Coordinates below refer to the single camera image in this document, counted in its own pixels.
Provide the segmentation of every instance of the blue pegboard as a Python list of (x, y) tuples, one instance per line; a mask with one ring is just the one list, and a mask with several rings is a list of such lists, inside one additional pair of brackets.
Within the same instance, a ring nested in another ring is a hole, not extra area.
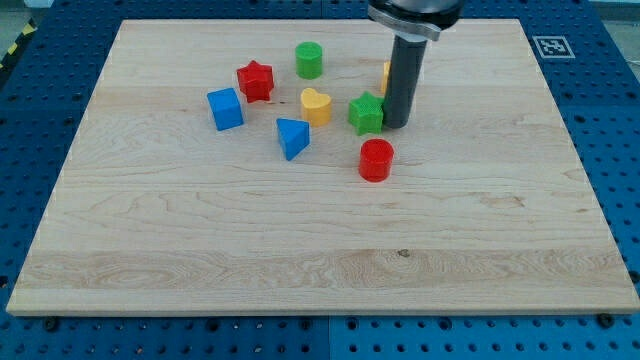
[[(365, 0), (57, 0), (0, 93), (0, 359), (639, 358), (640, 317), (16, 319), (4, 312), (122, 19), (366, 18)], [(634, 280), (640, 275), (640, 86), (584, 0), (468, 0), (517, 18)]]

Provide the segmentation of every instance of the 3d printed block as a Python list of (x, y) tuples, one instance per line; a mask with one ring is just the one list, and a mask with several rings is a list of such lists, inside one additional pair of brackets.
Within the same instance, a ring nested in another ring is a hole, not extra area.
[(315, 42), (303, 42), (296, 47), (296, 73), (303, 79), (322, 75), (322, 47)]
[(387, 82), (389, 81), (389, 69), (391, 61), (385, 61), (382, 67), (382, 81), (380, 82), (380, 92), (384, 95), (387, 92)]
[(278, 139), (284, 157), (291, 161), (309, 145), (309, 123), (301, 120), (278, 119)]
[(349, 101), (349, 122), (356, 127), (358, 136), (366, 133), (382, 132), (383, 98), (375, 97), (368, 91)]
[(271, 100), (269, 93), (273, 90), (273, 70), (269, 65), (262, 65), (251, 60), (249, 65), (236, 70), (240, 91), (247, 97), (247, 102)]
[(306, 88), (300, 94), (300, 103), (302, 119), (308, 121), (311, 126), (318, 127), (331, 121), (331, 96)]
[(360, 176), (370, 182), (380, 182), (391, 172), (393, 146), (384, 139), (365, 141), (360, 148)]
[(207, 99), (218, 131), (244, 124), (240, 101), (235, 90), (227, 88), (213, 91), (207, 94)]

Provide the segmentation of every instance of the wooden board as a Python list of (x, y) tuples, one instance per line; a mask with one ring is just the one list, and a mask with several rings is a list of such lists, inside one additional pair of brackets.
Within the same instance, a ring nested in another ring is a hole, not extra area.
[[(295, 75), (314, 40), (325, 73)], [(125, 21), (12, 294), (14, 315), (633, 312), (638, 297), (520, 24), (428, 49), (391, 177), (363, 181), (348, 101), (379, 94), (369, 21)], [(217, 132), (206, 92), (257, 59), (274, 98)], [(333, 121), (284, 161), (300, 91)]]

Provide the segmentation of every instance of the red star block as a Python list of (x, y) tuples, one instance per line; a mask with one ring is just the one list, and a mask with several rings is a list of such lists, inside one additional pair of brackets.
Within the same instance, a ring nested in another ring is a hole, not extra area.
[(269, 92), (273, 90), (273, 72), (271, 66), (251, 60), (249, 65), (236, 70), (240, 91), (247, 96), (247, 102), (269, 101)]

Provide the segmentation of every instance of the yellow heart block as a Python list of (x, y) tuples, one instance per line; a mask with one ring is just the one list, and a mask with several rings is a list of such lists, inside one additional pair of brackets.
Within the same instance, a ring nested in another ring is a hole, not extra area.
[(385, 61), (382, 67), (382, 81), (380, 82), (380, 92), (384, 95), (387, 92), (387, 81), (389, 80), (389, 68), (391, 61)]
[(331, 96), (306, 88), (300, 94), (300, 102), (302, 119), (308, 121), (312, 127), (326, 125), (331, 121)]

